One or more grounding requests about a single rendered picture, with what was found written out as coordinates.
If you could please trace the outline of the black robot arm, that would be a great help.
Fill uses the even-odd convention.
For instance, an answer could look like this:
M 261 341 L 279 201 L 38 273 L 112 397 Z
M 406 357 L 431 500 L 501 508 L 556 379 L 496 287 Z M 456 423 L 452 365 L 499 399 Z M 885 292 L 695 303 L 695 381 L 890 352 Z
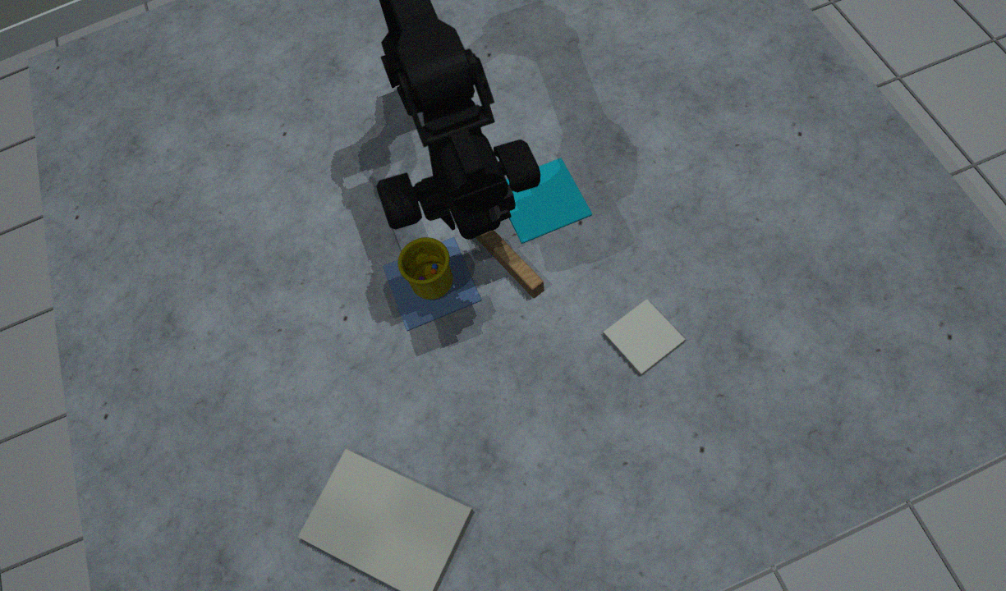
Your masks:
M 439 20 L 430 0 L 379 0 L 388 26 L 381 61 L 412 115 L 423 149 L 438 158 L 440 203 L 462 238 L 495 231 L 517 206 L 481 127 L 494 123 L 494 103 L 480 58 L 457 30 Z M 474 87 L 480 98 L 475 105 Z M 424 126 L 420 124 L 424 112 Z

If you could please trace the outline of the brown wooden bar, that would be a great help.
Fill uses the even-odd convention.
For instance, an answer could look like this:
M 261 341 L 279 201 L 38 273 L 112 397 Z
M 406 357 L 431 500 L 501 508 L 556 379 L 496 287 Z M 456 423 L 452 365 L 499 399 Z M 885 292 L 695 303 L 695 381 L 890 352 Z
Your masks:
M 534 273 L 531 267 L 526 265 L 524 259 L 519 257 L 517 252 L 500 238 L 496 231 L 481 233 L 476 239 L 498 260 L 500 265 L 505 267 L 508 273 L 512 274 L 517 283 L 530 293 L 531 298 L 534 299 L 543 293 L 543 279 L 540 279 L 539 274 Z

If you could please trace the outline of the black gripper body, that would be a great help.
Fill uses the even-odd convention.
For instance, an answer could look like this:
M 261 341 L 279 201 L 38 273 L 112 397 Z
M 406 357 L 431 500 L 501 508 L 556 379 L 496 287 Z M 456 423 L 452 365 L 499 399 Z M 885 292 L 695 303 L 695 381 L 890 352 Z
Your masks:
M 524 140 L 493 147 L 493 153 L 498 156 L 500 169 L 507 175 L 512 191 L 531 190 L 539 186 L 539 164 Z M 398 229 L 420 223 L 420 205 L 423 205 L 427 216 L 445 210 L 439 198 L 443 173 L 438 158 L 430 151 L 429 158 L 434 175 L 421 179 L 420 185 L 412 186 L 407 172 L 379 181 L 376 185 L 389 227 Z

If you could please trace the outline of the yellow cup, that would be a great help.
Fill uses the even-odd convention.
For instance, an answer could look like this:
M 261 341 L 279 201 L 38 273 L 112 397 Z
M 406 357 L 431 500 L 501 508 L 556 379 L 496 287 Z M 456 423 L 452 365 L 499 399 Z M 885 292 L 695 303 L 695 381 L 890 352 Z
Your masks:
M 420 238 L 408 243 L 400 252 L 397 265 L 404 279 L 420 298 L 434 300 L 445 295 L 452 286 L 449 252 L 442 242 L 434 238 Z M 432 264 L 438 265 L 436 274 Z M 424 277 L 425 280 L 420 280 Z

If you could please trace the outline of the grey flat square tile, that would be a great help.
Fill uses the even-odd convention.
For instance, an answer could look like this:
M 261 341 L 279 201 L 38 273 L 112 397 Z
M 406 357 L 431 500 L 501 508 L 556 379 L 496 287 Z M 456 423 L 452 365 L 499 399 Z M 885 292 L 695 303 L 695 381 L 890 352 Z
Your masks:
M 648 300 L 605 330 L 604 336 L 639 377 L 686 340 Z

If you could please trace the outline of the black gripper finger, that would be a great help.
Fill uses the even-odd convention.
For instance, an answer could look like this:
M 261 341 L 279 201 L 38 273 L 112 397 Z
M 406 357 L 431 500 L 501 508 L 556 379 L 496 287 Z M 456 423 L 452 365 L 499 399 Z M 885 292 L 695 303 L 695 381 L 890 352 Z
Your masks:
M 421 181 L 415 183 L 414 185 L 420 185 L 420 184 Z M 436 218 L 442 218 L 453 231 L 455 231 L 455 223 L 453 221 L 451 213 L 449 212 L 449 208 L 442 210 L 442 212 L 428 214 L 428 216 L 424 210 L 423 205 L 421 205 L 421 209 L 423 209 L 424 215 L 426 216 L 426 218 L 428 218 L 429 221 L 435 220 Z

